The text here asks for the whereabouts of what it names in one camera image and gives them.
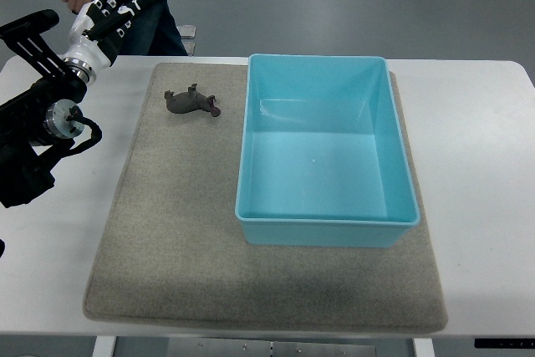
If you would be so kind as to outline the black white robotic hand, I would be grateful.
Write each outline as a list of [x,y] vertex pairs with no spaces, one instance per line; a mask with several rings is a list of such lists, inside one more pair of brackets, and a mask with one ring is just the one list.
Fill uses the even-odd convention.
[[84,5],[70,29],[64,62],[94,79],[114,63],[135,18],[150,4],[151,0],[93,0]]

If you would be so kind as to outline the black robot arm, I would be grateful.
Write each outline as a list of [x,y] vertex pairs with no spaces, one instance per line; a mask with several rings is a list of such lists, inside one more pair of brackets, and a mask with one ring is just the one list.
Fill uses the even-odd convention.
[[100,127],[79,107],[92,77],[82,61],[61,59],[42,33],[59,22],[46,9],[1,27],[1,39],[41,77],[1,106],[1,203],[28,204],[54,187],[59,161],[102,139]]

